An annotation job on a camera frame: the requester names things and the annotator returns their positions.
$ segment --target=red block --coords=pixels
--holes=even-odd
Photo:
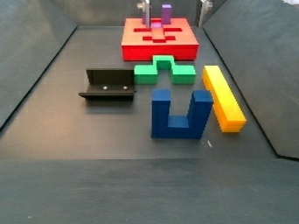
[[[142,18],[126,20],[122,41],[124,60],[152,60],[154,55],[172,55],[175,60],[195,60],[199,48],[186,18],[172,18],[171,24],[152,29],[146,29]]]

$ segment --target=gray wall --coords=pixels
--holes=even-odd
[[[126,18],[140,18],[139,0],[52,0],[79,25],[120,26]],[[154,16],[160,17],[162,4],[172,5],[172,15],[186,17],[195,25],[198,0],[154,0]]]
[[[204,24],[279,155],[299,158],[299,10],[228,0]]]
[[[48,0],[0,0],[0,128],[76,24]]]
[[[204,19],[203,19],[203,23],[206,21],[208,21],[208,19],[211,18],[211,16],[214,15],[214,13],[218,11],[218,9],[220,8],[220,6],[227,2],[227,0],[212,0],[212,9],[211,11],[207,13]]]

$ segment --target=yellow rectangular bar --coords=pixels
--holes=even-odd
[[[240,110],[220,68],[218,66],[206,66],[202,78],[206,88],[211,91],[212,107],[222,132],[240,132],[247,118]]]

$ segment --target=blue u-shaped block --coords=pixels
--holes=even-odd
[[[194,90],[187,115],[170,115],[171,91],[152,92],[152,138],[200,139],[211,114],[212,97],[206,90]]]

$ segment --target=green block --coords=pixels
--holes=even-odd
[[[172,84],[194,84],[195,76],[174,75]]]
[[[158,75],[156,67],[152,65],[135,66],[135,75]]]
[[[155,55],[152,65],[135,66],[135,84],[155,84],[158,69],[171,71],[172,84],[192,84],[195,82],[194,66],[175,65],[174,56]]]
[[[135,84],[156,84],[158,76],[136,76]]]

